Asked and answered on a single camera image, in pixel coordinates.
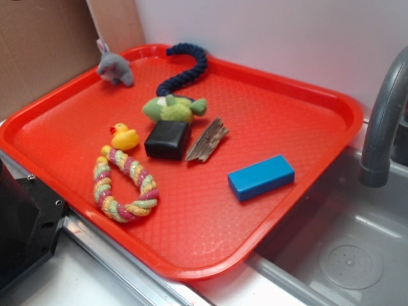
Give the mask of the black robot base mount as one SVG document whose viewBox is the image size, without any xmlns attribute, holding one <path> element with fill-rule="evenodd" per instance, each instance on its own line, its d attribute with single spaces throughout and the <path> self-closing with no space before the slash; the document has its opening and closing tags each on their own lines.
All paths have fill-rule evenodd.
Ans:
<svg viewBox="0 0 408 306">
<path fill-rule="evenodd" d="M 55 253 L 66 201 L 38 178 L 14 178 L 1 163 L 1 295 Z"/>
</svg>

